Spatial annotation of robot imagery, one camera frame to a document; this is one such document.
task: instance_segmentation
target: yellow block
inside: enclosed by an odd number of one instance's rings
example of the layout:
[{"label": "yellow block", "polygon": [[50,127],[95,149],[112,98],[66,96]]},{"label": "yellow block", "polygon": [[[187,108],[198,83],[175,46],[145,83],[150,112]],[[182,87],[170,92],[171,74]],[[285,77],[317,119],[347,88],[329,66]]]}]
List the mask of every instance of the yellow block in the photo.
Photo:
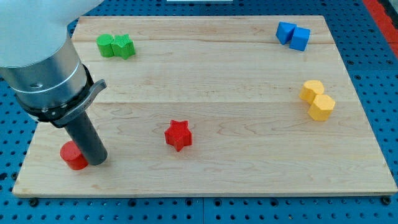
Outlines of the yellow block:
[{"label": "yellow block", "polygon": [[303,88],[301,89],[301,92],[299,94],[299,97],[302,100],[307,101],[309,104],[312,104],[313,100],[315,99],[315,96],[323,94],[324,91],[325,88],[323,87],[321,81],[309,80],[304,83]]},{"label": "yellow block", "polygon": [[328,95],[317,95],[308,111],[315,121],[326,121],[336,102]]}]

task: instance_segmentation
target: blue block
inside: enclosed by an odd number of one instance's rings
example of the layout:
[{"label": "blue block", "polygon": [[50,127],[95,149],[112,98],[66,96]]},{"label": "blue block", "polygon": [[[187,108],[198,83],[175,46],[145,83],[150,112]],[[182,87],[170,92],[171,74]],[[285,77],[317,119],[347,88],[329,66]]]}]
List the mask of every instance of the blue block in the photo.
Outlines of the blue block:
[{"label": "blue block", "polygon": [[292,39],[294,29],[297,27],[296,24],[288,22],[279,22],[276,36],[278,37],[281,44],[286,44]]},{"label": "blue block", "polygon": [[310,38],[311,31],[309,29],[297,27],[294,29],[290,48],[304,51]]}]

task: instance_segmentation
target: wooden cutting board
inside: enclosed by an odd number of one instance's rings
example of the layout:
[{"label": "wooden cutting board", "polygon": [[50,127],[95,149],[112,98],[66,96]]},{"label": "wooden cutting board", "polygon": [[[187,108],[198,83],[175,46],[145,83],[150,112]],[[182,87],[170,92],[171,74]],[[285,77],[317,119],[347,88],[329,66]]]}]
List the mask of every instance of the wooden cutting board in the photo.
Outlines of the wooden cutting board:
[{"label": "wooden cutting board", "polygon": [[[280,45],[279,21],[311,29],[304,52]],[[101,57],[96,38],[129,34],[137,54]],[[73,43],[95,80],[88,113],[109,157],[70,170],[70,140],[40,123],[14,186],[18,197],[390,195],[394,179],[322,16],[81,17]],[[321,80],[336,100],[325,122],[299,98]],[[193,145],[165,143],[189,120]]]}]

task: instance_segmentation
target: green star block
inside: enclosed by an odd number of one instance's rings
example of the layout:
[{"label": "green star block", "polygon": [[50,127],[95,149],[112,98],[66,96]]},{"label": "green star block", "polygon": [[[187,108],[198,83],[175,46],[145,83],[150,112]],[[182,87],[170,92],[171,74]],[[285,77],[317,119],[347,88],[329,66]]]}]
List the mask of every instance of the green star block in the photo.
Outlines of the green star block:
[{"label": "green star block", "polygon": [[112,49],[115,56],[122,57],[124,60],[136,54],[129,34],[115,35],[112,42]]},{"label": "green star block", "polygon": [[113,57],[112,42],[113,37],[111,34],[103,34],[97,38],[97,46],[103,57]]}]

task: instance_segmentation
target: blue pegboard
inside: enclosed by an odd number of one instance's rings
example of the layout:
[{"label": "blue pegboard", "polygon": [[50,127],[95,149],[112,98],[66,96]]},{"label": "blue pegboard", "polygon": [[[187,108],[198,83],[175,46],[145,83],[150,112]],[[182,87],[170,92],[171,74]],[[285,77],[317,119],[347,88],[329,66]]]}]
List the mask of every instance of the blue pegboard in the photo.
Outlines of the blue pegboard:
[{"label": "blue pegboard", "polygon": [[[166,4],[105,0],[88,16],[323,15],[386,161],[398,180],[398,61],[360,0]],[[76,21],[68,29],[72,34]],[[30,199],[11,194],[36,123],[0,78],[0,223],[394,223],[398,198]]]}]

